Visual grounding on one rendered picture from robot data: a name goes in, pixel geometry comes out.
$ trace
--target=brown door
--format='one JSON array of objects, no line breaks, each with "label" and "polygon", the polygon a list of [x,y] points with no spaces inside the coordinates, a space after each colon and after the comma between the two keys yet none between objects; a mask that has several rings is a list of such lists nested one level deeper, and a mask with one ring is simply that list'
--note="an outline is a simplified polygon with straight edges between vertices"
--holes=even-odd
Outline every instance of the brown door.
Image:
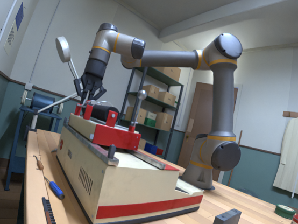
[{"label": "brown door", "polygon": [[[234,108],[238,89],[234,88]],[[186,168],[189,164],[195,138],[198,134],[208,134],[212,125],[213,85],[197,82],[193,104],[179,155],[178,165]],[[217,181],[219,170],[213,169],[213,180]]]}]

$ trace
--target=blue sign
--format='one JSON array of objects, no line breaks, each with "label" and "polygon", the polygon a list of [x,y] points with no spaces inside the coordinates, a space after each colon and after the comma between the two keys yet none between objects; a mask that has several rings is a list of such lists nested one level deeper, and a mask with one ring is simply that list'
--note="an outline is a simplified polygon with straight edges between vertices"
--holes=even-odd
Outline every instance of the blue sign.
[{"label": "blue sign", "polygon": [[19,11],[16,16],[17,30],[19,30],[20,24],[24,18],[23,3],[20,5]]}]

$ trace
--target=robotic arm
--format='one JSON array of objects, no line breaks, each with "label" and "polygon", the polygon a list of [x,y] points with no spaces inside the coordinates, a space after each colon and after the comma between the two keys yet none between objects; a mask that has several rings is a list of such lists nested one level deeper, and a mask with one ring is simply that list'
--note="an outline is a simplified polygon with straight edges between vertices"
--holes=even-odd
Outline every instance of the robotic arm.
[{"label": "robotic arm", "polygon": [[144,51],[145,42],[118,33],[109,23],[100,26],[90,51],[84,74],[75,80],[82,101],[99,98],[106,90],[102,87],[110,53],[121,54],[122,65],[134,67],[191,67],[212,70],[214,75],[212,129],[207,135],[198,135],[191,160],[182,179],[200,188],[212,187],[212,169],[232,170],[239,162],[241,151],[233,133],[234,71],[242,53],[240,41],[229,33],[222,33],[205,49],[192,52]]}]

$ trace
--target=green round container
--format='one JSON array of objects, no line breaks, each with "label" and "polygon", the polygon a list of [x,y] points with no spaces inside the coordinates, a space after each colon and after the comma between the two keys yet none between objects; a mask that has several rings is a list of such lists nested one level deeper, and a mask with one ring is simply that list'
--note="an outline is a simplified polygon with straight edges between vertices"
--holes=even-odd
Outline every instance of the green round container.
[{"label": "green round container", "polygon": [[291,209],[288,206],[285,205],[276,205],[275,211],[277,215],[284,217],[286,219],[292,219],[293,216],[296,214],[295,210]]}]

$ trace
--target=wooden stick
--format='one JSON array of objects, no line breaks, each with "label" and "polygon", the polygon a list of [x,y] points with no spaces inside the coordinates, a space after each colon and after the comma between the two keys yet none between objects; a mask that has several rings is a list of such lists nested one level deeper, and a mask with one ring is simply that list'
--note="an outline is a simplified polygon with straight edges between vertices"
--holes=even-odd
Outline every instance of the wooden stick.
[{"label": "wooden stick", "polygon": [[[240,132],[240,137],[239,137],[238,146],[240,146],[241,136],[242,136],[242,130],[241,130],[241,132]],[[229,179],[229,182],[228,182],[228,187],[230,186],[230,182],[231,182],[231,178],[232,178],[233,171],[234,171],[234,169],[232,170],[232,172],[231,172],[231,174],[230,174],[230,179]]]}]

